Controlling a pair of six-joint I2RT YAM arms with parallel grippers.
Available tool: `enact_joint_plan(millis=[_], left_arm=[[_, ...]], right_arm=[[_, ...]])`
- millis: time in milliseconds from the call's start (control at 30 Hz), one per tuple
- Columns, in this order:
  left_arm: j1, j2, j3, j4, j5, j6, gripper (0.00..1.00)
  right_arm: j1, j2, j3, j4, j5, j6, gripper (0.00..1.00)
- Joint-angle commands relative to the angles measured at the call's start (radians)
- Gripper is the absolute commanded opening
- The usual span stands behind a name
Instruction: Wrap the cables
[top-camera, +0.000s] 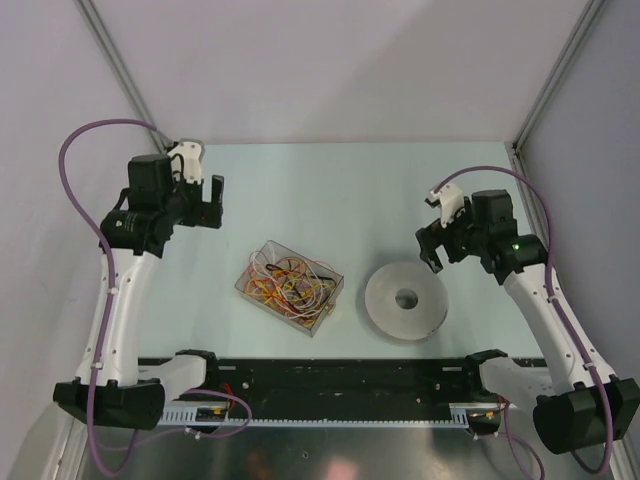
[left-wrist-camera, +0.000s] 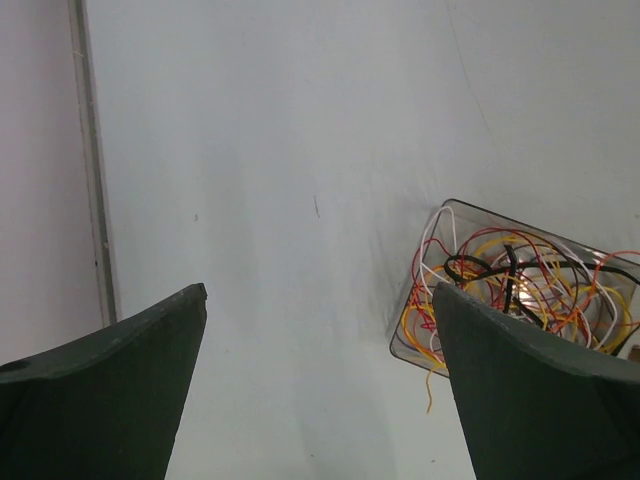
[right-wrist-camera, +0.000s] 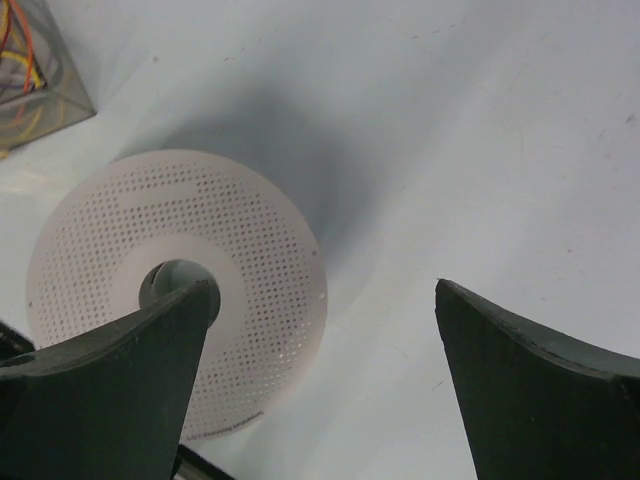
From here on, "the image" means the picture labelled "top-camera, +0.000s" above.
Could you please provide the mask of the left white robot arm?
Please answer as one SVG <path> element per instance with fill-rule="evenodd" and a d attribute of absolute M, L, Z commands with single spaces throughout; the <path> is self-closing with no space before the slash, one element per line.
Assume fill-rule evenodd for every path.
<path fill-rule="evenodd" d="M 211 179 L 211 199 L 202 198 L 204 149 L 183 142 L 166 154 L 128 163 L 129 185 L 100 225 L 103 250 L 98 305 L 87 348 L 73 380 L 55 385 L 53 400 L 84 423 L 151 430 L 166 403 L 187 391 L 214 397 L 221 387 L 217 359 L 204 350 L 181 350 L 141 371 L 139 322 L 165 244 L 177 225 L 218 229 L 224 179 Z"/>

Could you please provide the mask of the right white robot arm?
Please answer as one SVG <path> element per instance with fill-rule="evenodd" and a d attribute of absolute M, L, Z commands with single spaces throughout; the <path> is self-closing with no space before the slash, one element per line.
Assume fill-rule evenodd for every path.
<path fill-rule="evenodd" d="M 430 191 L 426 202 L 440 217 L 416 233 L 421 259 L 439 273 L 439 248 L 451 263 L 479 258 L 517 305 L 549 371 L 543 378 L 503 352 L 480 352 L 471 357 L 478 366 L 461 376 L 463 393 L 473 401 L 491 394 L 511 401 L 532 417 L 540 440 L 554 454 L 623 439 L 639 407 L 639 386 L 617 376 L 561 288 L 548 286 L 547 251 L 537 236 L 519 233 L 509 193 L 485 190 L 467 197 L 447 184 Z"/>

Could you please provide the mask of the grey perforated cable spool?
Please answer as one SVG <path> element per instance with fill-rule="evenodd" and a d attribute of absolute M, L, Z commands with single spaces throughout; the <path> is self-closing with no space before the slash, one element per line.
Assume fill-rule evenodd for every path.
<path fill-rule="evenodd" d="M 419 342 L 434 335 L 444 323 L 449 297 L 444 283 L 428 267 L 394 262 L 369 278 L 364 305 L 382 334 L 401 342 Z"/>

